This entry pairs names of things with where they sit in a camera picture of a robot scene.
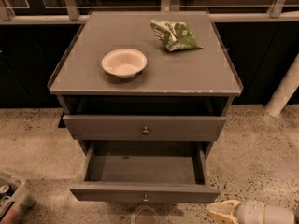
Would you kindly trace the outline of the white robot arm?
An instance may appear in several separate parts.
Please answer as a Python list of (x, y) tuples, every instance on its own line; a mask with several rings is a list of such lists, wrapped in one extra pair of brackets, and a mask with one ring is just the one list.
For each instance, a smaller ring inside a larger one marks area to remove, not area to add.
[(211, 203), (206, 209), (219, 224), (298, 224), (298, 211), (255, 200)]

